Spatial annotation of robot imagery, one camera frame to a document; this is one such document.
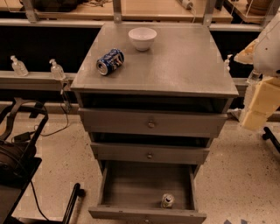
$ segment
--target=tile floor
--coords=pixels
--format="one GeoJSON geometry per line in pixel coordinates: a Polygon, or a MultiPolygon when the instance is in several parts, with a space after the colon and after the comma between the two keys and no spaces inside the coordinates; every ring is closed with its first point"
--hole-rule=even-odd
{"type": "MultiPolygon", "coordinates": [[[[43,134],[62,128],[67,122],[63,114],[48,109],[49,121],[43,134]]],[[[131,224],[91,218],[88,207],[97,203],[102,175],[79,116],[73,112],[68,118],[67,129],[41,136],[37,141],[38,156],[43,162],[33,181],[41,210],[49,219],[62,220],[73,186],[79,182],[86,197],[78,199],[72,224],[131,224]]],[[[36,121],[21,115],[15,130],[32,129],[36,121]]],[[[280,123],[268,122],[267,126],[280,139],[280,123]]],[[[280,223],[280,154],[270,140],[262,140],[262,133],[245,130],[237,121],[227,120],[213,141],[195,179],[199,211],[207,214],[204,224],[223,224],[226,220],[232,224],[280,223]]],[[[41,219],[30,186],[14,216],[41,219]]]]}

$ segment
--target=open drawer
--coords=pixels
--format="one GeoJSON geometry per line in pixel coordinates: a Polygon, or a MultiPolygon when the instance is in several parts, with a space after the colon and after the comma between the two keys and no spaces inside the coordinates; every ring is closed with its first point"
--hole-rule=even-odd
{"type": "Polygon", "coordinates": [[[97,219],[161,223],[202,223],[198,213],[193,172],[188,164],[107,161],[97,206],[97,219]],[[174,196],[172,208],[162,208],[165,193],[174,196]]]}

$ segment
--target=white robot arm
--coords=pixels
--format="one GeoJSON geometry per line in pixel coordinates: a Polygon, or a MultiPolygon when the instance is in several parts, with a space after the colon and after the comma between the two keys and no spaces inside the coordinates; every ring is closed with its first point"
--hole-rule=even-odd
{"type": "Polygon", "coordinates": [[[254,66],[248,77],[241,125],[258,130],[280,106],[280,14],[235,60],[252,62],[248,64],[254,66]]]}
{"type": "Polygon", "coordinates": [[[255,41],[254,71],[265,76],[280,76],[280,13],[270,21],[255,41]]]}

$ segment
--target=drawer handle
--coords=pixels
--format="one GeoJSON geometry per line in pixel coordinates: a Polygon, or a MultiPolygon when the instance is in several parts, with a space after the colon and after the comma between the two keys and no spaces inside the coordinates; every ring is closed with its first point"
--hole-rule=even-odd
{"type": "Polygon", "coordinates": [[[153,129],[153,128],[156,127],[156,123],[155,123],[154,121],[152,121],[152,120],[149,120],[149,121],[148,121],[148,127],[149,127],[150,129],[153,129]]]}
{"type": "Polygon", "coordinates": [[[151,154],[151,152],[148,153],[147,158],[148,158],[148,159],[152,159],[152,154],[151,154]]]}

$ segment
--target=soda can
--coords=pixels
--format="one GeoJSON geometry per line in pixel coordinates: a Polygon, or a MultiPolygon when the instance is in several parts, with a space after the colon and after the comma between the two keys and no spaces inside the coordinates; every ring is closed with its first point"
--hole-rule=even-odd
{"type": "Polygon", "coordinates": [[[109,53],[97,60],[96,67],[102,75],[108,75],[120,67],[123,62],[123,53],[119,49],[113,48],[109,53]]]}
{"type": "Polygon", "coordinates": [[[172,194],[165,193],[162,201],[161,201],[161,207],[162,208],[171,208],[174,204],[175,198],[172,194]]]}

